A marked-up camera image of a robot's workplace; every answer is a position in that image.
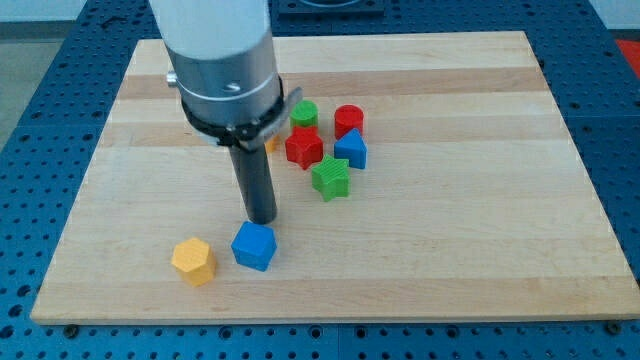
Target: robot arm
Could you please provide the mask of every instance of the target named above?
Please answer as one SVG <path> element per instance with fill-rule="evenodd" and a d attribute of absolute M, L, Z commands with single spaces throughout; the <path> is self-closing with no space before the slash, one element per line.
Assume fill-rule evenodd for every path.
<path fill-rule="evenodd" d="M 302 98 L 284 99 L 266 0 L 150 0 L 189 122 L 228 146 L 249 218 L 271 222 L 276 205 L 264 142 Z"/>

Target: yellow block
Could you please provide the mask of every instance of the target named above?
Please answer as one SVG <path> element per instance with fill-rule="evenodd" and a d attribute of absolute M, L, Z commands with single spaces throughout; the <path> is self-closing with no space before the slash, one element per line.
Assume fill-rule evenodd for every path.
<path fill-rule="evenodd" d="M 272 152 L 276 151 L 279 142 L 280 137 L 276 134 L 276 136 L 272 137 L 271 139 L 269 139 L 269 141 L 264 143 L 264 148 L 267 151 L 267 154 L 271 154 Z"/>
<path fill-rule="evenodd" d="M 211 281 L 216 274 L 216 258 L 211 246 L 195 237 L 176 245 L 171 264 L 182 279 L 194 287 Z"/>

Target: blue cube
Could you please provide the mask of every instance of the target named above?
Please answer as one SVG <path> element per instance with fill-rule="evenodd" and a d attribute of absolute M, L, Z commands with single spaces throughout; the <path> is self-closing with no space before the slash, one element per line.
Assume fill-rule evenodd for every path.
<path fill-rule="evenodd" d="M 367 145 L 358 129 L 352 129 L 333 145 L 336 159 L 349 159 L 349 167 L 364 169 L 367 166 Z"/>
<path fill-rule="evenodd" d="M 259 271 L 267 270 L 277 247 L 273 229 L 248 221 L 231 243 L 236 262 Z"/>

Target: green block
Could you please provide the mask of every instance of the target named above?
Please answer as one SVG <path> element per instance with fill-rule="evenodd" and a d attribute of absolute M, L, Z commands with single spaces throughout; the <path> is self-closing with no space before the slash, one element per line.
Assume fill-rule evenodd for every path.
<path fill-rule="evenodd" d="M 349 160 L 325 154 L 322 162 L 311 169 L 311 185 L 320 191 L 324 201 L 349 196 Z"/>
<path fill-rule="evenodd" d="M 313 101 L 302 100 L 291 111 L 291 127 L 318 126 L 318 107 Z"/>

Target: wooden board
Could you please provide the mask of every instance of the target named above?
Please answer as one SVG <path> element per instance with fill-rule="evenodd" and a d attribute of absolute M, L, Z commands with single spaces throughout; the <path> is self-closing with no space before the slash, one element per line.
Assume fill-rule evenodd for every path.
<path fill-rule="evenodd" d="M 270 155 L 278 251 L 233 260 L 246 215 L 225 149 L 186 123 L 161 41 L 126 73 L 32 317 L 43 324 L 634 318 L 640 292 L 521 32 L 275 39 L 287 88 L 366 113 L 368 168 L 325 203 Z M 285 138 L 289 129 L 283 129 Z M 170 265 L 199 236 L 217 278 Z"/>

